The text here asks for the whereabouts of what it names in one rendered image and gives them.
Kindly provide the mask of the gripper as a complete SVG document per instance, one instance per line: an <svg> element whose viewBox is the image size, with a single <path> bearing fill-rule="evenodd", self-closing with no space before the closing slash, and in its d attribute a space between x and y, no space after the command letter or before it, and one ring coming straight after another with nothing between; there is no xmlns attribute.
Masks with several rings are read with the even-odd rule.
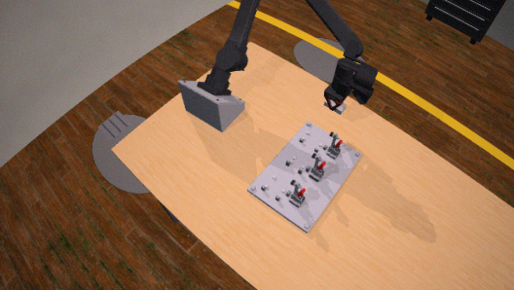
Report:
<svg viewBox="0 0 514 290"><path fill-rule="evenodd" d="M336 108L338 108L339 106L341 106L341 105L343 104L344 100L345 100L345 99L346 99L346 98L351 94L351 92L352 92L352 90L351 90L351 91L349 92L349 94L348 94L346 97L342 97L342 96L340 96L339 94L337 94L337 93L336 93L336 89L337 89L337 86L338 86L339 81L340 81L340 82L342 82L342 83L348 83L348 82L350 82L351 80L350 80L350 81L342 81L342 80L339 80L339 79L335 76L335 74L334 74L333 82L332 82L332 83L331 83L331 84L330 84L330 85L329 85L329 86L324 90L324 97L325 97L325 99L326 99L326 101L327 101L327 103L328 103L329 109L330 109L330 110L332 110L332 111L334 111ZM325 94L326 94L326 95L325 95ZM329 95L329 96L327 96L327 95ZM331 97L330 95L331 95L332 97ZM333 97L334 97L334 98L333 98ZM335 98L336 98L336 99L335 99ZM331 101L330 101L330 99L331 99L332 101L334 101L334 102L335 102L335 104L337 104L337 105L335 105L334 107L332 107L332 106L331 106ZM336 101L335 101L335 100L336 100ZM337 102L337 101L338 101L338 102ZM341 101L342 101L342 102L341 102ZM339 102L341 102L341 103L339 103Z"/></svg>

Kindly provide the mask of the grey toggle clamp with red handle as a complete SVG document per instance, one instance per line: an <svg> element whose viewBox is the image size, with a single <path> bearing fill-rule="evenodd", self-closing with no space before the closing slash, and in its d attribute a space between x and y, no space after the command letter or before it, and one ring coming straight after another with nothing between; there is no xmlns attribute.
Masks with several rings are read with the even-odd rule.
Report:
<svg viewBox="0 0 514 290"><path fill-rule="evenodd" d="M294 189L294 194L291 195L291 199L289 200L289 202L291 202L292 204L294 204L295 206L297 206L299 208L300 205L306 199L304 196L304 192L306 189L302 189L303 187L301 187L300 182L296 182L294 179L291 181L290 184L292 186L294 185L295 189ZM302 189L302 191L299 193L298 189Z"/></svg>
<svg viewBox="0 0 514 290"><path fill-rule="evenodd" d="M331 157L332 159L336 160L337 156L340 154L340 145L342 144L343 140L340 140L339 136L338 136L338 133L335 133L333 131L331 131L330 135L331 137L333 137L333 141L332 141L332 144L331 144L331 147L329 147L326 155L328 155L329 157ZM340 141L335 145L335 141L336 139L339 139ZM339 150L338 150L339 149ZM337 151L338 150L338 151ZM337 151L337 152L336 152ZM338 154L339 153L339 154Z"/></svg>

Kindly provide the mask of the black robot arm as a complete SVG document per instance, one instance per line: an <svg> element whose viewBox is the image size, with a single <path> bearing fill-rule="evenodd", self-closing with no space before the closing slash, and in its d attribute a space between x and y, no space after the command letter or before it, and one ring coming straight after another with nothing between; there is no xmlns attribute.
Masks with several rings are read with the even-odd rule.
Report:
<svg viewBox="0 0 514 290"><path fill-rule="evenodd" d="M363 54L362 42L328 0L305 1L345 50L344 57L338 60L335 76L342 81L351 81L348 83L339 81L336 93L346 97L353 90L352 94L360 105L368 103L374 91L372 86L378 70L357 59ZM259 3L260 0L241 0L232 32L224 48L217 53L210 75L207 74L204 82L198 82L197 87L212 95L231 95L232 91L228 90L230 84L228 79L232 74L230 72L244 71L247 66L248 37Z"/></svg>

